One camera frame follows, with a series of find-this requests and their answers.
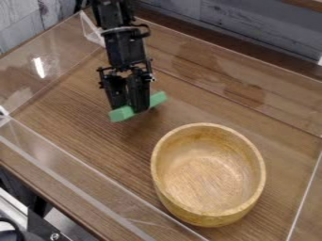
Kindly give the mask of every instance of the bowl rim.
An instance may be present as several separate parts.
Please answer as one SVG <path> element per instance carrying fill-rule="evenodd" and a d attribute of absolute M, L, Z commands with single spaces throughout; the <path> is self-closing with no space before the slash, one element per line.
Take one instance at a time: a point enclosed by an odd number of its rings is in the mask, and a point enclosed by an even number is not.
<path fill-rule="evenodd" d="M 212 127 L 212 128 L 219 128 L 223 129 L 225 131 L 228 131 L 232 135 L 235 135 L 236 137 L 239 137 L 245 144 L 248 145 L 248 147 L 252 149 L 256 158 L 257 158 L 257 163 L 259 163 L 259 170 L 260 170 L 260 180 L 259 180 L 259 184 L 256 186 L 255 192 L 251 195 L 251 197 L 247 199 L 247 201 L 244 201 L 240 205 L 237 205 L 236 207 L 232 207 L 221 212 L 217 211 L 198 211 L 198 210 L 193 210 L 190 207 L 188 207 L 186 205 L 184 205 L 180 201 L 177 201 L 176 199 L 172 198 L 172 196 L 168 194 L 168 192 L 165 190 L 161 189 L 161 181 L 157 175 L 157 171 L 156 171 L 156 158 L 157 158 L 157 154 L 160 152 L 160 148 L 161 148 L 161 144 L 162 142 L 170 137 L 173 136 L 176 133 L 178 133 L 178 131 L 181 131 L 182 129 L 189 129 L 193 127 Z M 152 157 L 150 157 L 150 173 L 152 173 L 152 179 L 153 179 L 153 183 L 154 186 L 157 187 L 158 192 L 162 194 L 162 196 L 176 205 L 178 206 L 184 211 L 186 211 L 188 213 L 192 213 L 194 215 L 198 216 L 204 216 L 204 217 L 224 217 L 224 216 L 231 216 L 233 214 L 241 213 L 243 211 L 245 211 L 245 209 L 248 209 L 252 204 L 259 200 L 259 197 L 263 193 L 264 190 L 264 186 L 265 186 L 265 181 L 267 181 L 267 169 L 265 169 L 265 163 L 264 163 L 264 159 L 263 156 L 260 155 L 255 145 L 252 144 L 252 142 L 239 133 L 236 132 L 233 129 L 220 125 L 220 124 L 215 124 L 215 123 L 205 123 L 205 122 L 200 122 L 200 123 L 190 123 L 186 125 L 182 125 L 180 127 L 177 127 L 176 129 L 173 129 L 172 131 L 169 131 L 158 140 L 153 152 L 152 152 Z"/>

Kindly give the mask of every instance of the wooden bowl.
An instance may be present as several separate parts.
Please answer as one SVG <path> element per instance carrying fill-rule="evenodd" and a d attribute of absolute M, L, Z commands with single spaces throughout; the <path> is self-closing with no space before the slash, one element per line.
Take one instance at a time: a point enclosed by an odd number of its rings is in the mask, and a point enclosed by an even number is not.
<path fill-rule="evenodd" d="M 160 201 L 184 222 L 220 227 L 253 207 L 265 184 L 265 165 L 253 144 L 236 131 L 209 123 L 170 131 L 152 153 Z"/>

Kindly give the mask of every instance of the robotic arm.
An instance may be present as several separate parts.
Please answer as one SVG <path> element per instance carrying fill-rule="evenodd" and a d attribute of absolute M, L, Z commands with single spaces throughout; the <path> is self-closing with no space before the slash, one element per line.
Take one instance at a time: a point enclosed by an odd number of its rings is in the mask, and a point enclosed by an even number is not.
<path fill-rule="evenodd" d="M 142 44 L 142 39 L 150 35 L 149 28 L 145 24 L 133 24 L 133 6 L 128 0 L 92 0 L 92 8 L 110 64 L 97 69 L 100 88 L 105 90 L 113 110 L 130 106 L 137 114 L 150 106 L 149 83 L 154 81 L 152 60 Z M 121 72 L 129 75 L 121 77 L 117 75 Z"/>

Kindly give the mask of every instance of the green object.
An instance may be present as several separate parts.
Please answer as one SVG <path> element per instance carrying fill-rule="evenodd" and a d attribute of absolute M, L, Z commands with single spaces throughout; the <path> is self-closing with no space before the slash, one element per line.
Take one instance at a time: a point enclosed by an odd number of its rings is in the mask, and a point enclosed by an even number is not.
<path fill-rule="evenodd" d="M 166 96 L 165 96 L 165 93 L 162 91 L 150 95 L 150 97 L 149 97 L 149 108 L 156 107 L 158 104 L 165 102 L 165 100 L 166 100 Z M 125 121 L 125 120 L 133 118 L 136 115 L 137 114 L 134 113 L 132 107 L 128 106 L 128 105 L 118 108 L 118 109 L 112 110 L 108 114 L 110 122 Z"/>

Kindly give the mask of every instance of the screw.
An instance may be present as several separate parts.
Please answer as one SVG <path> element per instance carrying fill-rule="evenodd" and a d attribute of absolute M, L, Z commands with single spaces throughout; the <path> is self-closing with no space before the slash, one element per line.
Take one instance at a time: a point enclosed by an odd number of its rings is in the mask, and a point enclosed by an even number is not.
<path fill-rule="evenodd" d="M 58 237 L 60 237 L 58 233 L 53 233 L 50 236 L 50 240 L 56 241 L 58 239 Z"/>

